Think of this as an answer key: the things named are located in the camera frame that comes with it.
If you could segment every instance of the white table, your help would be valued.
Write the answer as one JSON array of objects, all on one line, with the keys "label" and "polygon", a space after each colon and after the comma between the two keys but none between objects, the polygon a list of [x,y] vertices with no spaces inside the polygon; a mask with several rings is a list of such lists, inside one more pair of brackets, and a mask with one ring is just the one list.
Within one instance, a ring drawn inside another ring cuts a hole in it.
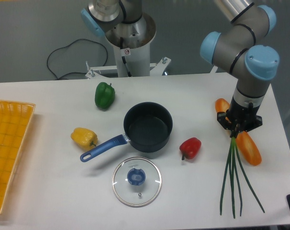
[{"label": "white table", "polygon": [[[108,111],[94,104],[98,83],[112,83],[116,99]],[[243,214],[231,210],[227,179],[223,215],[219,214],[223,172],[230,139],[216,121],[214,102],[228,101],[236,80],[228,74],[0,83],[0,99],[32,102],[35,115],[27,134],[0,230],[173,230],[290,224],[290,150],[272,88],[258,111],[263,126],[250,132],[261,155],[245,171],[266,213],[263,214],[240,174]],[[122,134],[126,112],[145,101],[160,103],[173,117],[173,131],[160,151],[144,154],[130,144],[82,163],[83,153],[70,138],[76,127],[98,134],[99,143]],[[202,141],[195,159],[181,161],[180,144]],[[122,204],[112,191],[116,166],[132,156],[151,159],[163,183],[146,207]]]}]

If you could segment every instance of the bolt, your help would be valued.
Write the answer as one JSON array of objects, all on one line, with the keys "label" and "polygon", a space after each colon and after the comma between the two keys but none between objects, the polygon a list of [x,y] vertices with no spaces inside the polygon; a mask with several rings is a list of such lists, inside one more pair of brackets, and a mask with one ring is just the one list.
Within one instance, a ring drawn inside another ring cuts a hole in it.
[{"label": "bolt", "polygon": [[166,61],[167,61],[166,57],[162,58],[162,64],[166,64]]},{"label": "bolt", "polygon": [[88,69],[88,71],[91,71],[91,76],[92,76],[92,77],[95,77],[94,70],[92,70],[92,69],[89,67],[88,61],[86,61],[86,65],[87,65],[87,69]]}]

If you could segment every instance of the saucepan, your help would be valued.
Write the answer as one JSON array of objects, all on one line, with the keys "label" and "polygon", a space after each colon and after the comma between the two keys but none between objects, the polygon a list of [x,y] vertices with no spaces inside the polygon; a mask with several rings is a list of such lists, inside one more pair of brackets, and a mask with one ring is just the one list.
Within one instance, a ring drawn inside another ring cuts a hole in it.
[{"label": "saucepan", "polygon": [[87,162],[115,146],[127,143],[141,152],[156,152],[167,144],[172,128],[173,120],[165,107],[154,102],[137,104],[124,118],[124,134],[83,153],[80,160]]}]

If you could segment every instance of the orange food item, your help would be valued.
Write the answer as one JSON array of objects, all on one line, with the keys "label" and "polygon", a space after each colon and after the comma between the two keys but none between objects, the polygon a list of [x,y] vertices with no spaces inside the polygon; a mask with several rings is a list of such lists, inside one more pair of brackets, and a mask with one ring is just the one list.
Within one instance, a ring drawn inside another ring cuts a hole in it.
[{"label": "orange food item", "polygon": [[[226,112],[230,104],[224,99],[220,98],[215,102],[216,112]],[[241,132],[237,135],[236,144],[245,160],[251,165],[259,165],[262,162],[261,154],[248,133]]]}]

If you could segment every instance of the robotic arm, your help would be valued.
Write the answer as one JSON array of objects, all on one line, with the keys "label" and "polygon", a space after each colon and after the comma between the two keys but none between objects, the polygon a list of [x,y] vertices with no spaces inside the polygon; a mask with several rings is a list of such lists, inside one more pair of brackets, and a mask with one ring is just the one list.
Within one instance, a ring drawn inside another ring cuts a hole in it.
[{"label": "robotic arm", "polygon": [[141,0],[93,0],[81,16],[96,36],[106,36],[113,46],[119,77],[149,76],[156,24],[142,12]]},{"label": "robotic arm", "polygon": [[276,16],[267,6],[251,0],[214,0],[233,28],[226,34],[212,32],[201,45],[201,56],[238,79],[230,108],[217,120],[230,137],[262,125],[257,111],[276,75],[278,53],[268,46],[255,46],[275,26]]}]

